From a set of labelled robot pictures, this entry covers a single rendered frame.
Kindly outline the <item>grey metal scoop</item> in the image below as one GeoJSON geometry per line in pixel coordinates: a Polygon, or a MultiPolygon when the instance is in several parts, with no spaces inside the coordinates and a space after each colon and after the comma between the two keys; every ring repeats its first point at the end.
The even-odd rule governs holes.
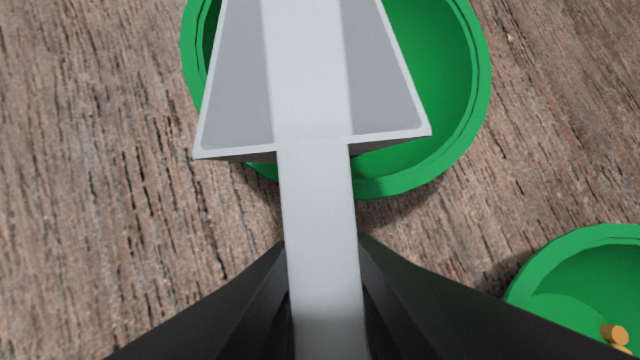
{"type": "Polygon", "coordinates": [[[381,0],[222,0],[193,159],[277,163],[295,360],[370,360],[349,156],[428,136],[381,0]]]}

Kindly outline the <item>green bowl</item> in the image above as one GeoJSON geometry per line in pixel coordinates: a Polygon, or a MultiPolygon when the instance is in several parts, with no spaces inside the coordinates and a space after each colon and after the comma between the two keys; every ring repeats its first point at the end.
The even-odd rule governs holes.
{"type": "Polygon", "coordinates": [[[506,291],[501,300],[608,345],[601,325],[621,326],[621,346],[640,358],[640,225],[573,229],[532,255],[506,291]]]}
{"type": "MultiPolygon", "coordinates": [[[[382,0],[432,136],[351,156],[354,201],[427,184],[471,146],[491,98],[492,68],[467,0],[382,0]]],[[[182,14],[183,76],[200,113],[222,0],[188,0],[182,14]]]]}

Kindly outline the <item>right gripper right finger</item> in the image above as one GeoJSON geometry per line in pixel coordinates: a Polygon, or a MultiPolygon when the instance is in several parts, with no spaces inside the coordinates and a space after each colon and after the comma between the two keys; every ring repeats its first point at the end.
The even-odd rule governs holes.
{"type": "Polygon", "coordinates": [[[372,360],[640,360],[357,237],[372,360]]]}

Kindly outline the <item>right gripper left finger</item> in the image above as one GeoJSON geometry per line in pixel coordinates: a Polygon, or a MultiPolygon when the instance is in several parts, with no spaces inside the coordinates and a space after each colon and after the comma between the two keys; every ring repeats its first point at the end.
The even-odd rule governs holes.
{"type": "Polygon", "coordinates": [[[285,241],[102,360],[294,360],[285,241]]]}

